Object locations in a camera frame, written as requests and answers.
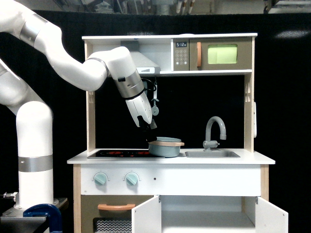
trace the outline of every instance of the black curtain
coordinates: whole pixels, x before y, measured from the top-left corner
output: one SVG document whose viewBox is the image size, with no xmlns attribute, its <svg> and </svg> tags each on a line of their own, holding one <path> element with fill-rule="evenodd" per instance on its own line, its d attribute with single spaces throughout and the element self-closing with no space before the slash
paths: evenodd
<svg viewBox="0 0 311 233">
<path fill-rule="evenodd" d="M 310 14 L 37 13 L 62 29 L 64 48 L 80 62 L 84 61 L 81 37 L 85 35 L 258 33 L 255 150 L 276 161 L 270 166 L 270 202 L 289 212 L 290 232 L 308 231 Z M 0 34 L 0 58 L 53 111 L 54 196 L 69 199 L 63 225 L 64 232 L 73 232 L 72 166 L 67 165 L 67 160 L 86 150 L 85 92 L 62 80 L 43 54 L 6 33 Z M 208 119 L 220 116 L 227 127 L 227 140 L 220 141 L 221 147 L 243 147 L 242 76 L 158 78 L 157 82 L 160 113 L 155 120 L 160 136 L 181 138 L 188 148 L 202 147 Z M 96 106 L 100 114 L 96 122 L 98 148 L 147 147 L 111 80 L 101 87 L 96 98 L 102 104 Z M 212 138 L 217 140 L 218 133 L 215 127 Z M 15 116 L 4 106 L 0 106 L 0 158 L 0 193 L 18 191 Z M 1 201 L 2 212 L 10 204 Z"/>
</svg>

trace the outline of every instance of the gray faucet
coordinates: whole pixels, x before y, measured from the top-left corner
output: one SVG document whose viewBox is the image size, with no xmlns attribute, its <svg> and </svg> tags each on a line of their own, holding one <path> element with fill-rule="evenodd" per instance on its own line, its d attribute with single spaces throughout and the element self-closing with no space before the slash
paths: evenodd
<svg viewBox="0 0 311 233">
<path fill-rule="evenodd" d="M 218 123 L 219 128 L 220 128 L 220 139 L 226 140 L 227 138 L 226 131 L 225 131 L 225 124 L 223 120 L 221 120 L 221 118 L 218 116 L 211 117 L 211 119 L 208 120 L 207 125 L 206 125 L 205 141 L 203 142 L 203 147 L 205 148 L 204 151 L 210 150 L 210 148 L 216 148 L 219 145 L 217 141 L 210 140 L 210 131 L 215 121 Z"/>
</svg>

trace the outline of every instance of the control knob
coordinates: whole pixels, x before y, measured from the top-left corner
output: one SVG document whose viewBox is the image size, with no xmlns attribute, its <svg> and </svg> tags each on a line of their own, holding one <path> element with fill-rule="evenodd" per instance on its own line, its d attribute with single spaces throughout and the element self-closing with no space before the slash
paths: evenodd
<svg viewBox="0 0 311 233">
<path fill-rule="evenodd" d="M 104 185 L 107 181 L 107 176 L 103 172 L 98 172 L 94 176 L 94 181 L 97 185 Z"/>
<path fill-rule="evenodd" d="M 138 182 L 138 175 L 134 172 L 130 172 L 125 176 L 125 181 L 128 185 L 136 185 Z"/>
</svg>

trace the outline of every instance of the wooden handle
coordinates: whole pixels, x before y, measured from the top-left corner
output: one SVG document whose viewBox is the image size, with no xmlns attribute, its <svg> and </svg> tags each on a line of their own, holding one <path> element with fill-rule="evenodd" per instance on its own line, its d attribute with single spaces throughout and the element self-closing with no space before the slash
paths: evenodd
<svg viewBox="0 0 311 233">
<path fill-rule="evenodd" d="M 160 142 L 160 141 L 149 142 L 149 144 L 156 145 L 156 146 L 167 146 L 167 147 L 179 147 L 179 146 L 185 145 L 185 143 L 183 142 Z"/>
<path fill-rule="evenodd" d="M 201 42 L 198 42 L 196 44 L 196 48 L 198 50 L 198 62 L 197 62 L 197 67 L 201 67 L 201 58 L 202 58 L 202 53 L 201 53 Z"/>
<path fill-rule="evenodd" d="M 127 205 L 107 205 L 107 204 L 99 204 L 98 209 L 99 210 L 131 210 L 135 207 L 135 204 L 127 204 Z"/>
</svg>

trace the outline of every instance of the stovetop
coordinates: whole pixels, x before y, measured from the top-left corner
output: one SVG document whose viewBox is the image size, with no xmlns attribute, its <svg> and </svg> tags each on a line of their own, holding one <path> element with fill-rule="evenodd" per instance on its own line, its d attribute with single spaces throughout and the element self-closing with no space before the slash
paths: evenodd
<svg viewBox="0 0 311 233">
<path fill-rule="evenodd" d="M 161 158 L 159 156 L 150 154 L 146 149 L 141 150 L 124 150 L 124 149 L 113 149 L 113 150 L 99 150 L 96 153 L 90 155 L 88 159 L 103 159 L 103 158 Z"/>
</svg>

